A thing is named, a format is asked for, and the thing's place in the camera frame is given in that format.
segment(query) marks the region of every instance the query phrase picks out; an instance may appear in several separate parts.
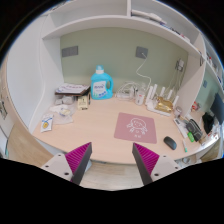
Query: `white bottle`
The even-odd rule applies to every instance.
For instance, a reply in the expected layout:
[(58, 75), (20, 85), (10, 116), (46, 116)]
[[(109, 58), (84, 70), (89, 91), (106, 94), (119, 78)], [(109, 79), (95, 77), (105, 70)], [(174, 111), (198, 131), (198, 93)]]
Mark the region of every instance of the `white bottle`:
[(146, 93), (146, 85), (145, 83), (141, 84), (141, 87), (139, 88), (138, 92), (137, 92), (137, 96), (135, 98), (135, 103), (137, 105), (142, 105), (144, 98), (145, 98), (145, 93)]

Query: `cup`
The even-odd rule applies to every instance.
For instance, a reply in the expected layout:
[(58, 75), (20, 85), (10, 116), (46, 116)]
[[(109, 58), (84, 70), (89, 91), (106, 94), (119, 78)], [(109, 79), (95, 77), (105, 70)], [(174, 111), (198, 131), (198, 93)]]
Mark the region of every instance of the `cup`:
[(182, 113), (181, 107), (177, 106), (174, 110), (175, 117), (179, 117), (181, 115), (181, 113)]

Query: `computer mouse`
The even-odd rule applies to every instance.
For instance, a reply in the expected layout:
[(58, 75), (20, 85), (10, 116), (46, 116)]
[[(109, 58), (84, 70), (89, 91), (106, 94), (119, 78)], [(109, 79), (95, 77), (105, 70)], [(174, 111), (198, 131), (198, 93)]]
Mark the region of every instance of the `computer mouse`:
[(177, 148), (177, 143), (170, 137), (166, 136), (163, 140), (171, 149), (175, 150)]

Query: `charger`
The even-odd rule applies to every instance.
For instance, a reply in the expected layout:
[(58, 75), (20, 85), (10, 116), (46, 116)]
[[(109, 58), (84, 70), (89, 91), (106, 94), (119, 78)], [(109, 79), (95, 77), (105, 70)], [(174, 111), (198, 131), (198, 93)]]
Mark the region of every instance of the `charger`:
[(184, 61), (179, 59), (176, 64), (176, 69), (182, 72), (183, 68), (184, 68)]

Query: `wall outlet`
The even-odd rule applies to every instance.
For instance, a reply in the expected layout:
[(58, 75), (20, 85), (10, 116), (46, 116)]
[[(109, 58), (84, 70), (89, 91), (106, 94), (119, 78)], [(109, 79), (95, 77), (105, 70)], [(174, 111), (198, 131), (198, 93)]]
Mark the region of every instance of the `wall outlet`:
[(137, 47), (137, 49), (136, 49), (136, 55), (135, 56), (137, 58), (143, 58), (143, 59), (145, 59), (148, 56), (148, 49), (147, 48), (144, 48), (144, 47)]
[(208, 83), (207, 83), (207, 81), (205, 80), (204, 83), (203, 83), (203, 87), (206, 88), (206, 87), (207, 87), (207, 84), (208, 84)]
[(62, 49), (62, 57), (63, 58), (69, 57), (69, 56), (74, 56), (74, 55), (78, 55), (78, 46)]

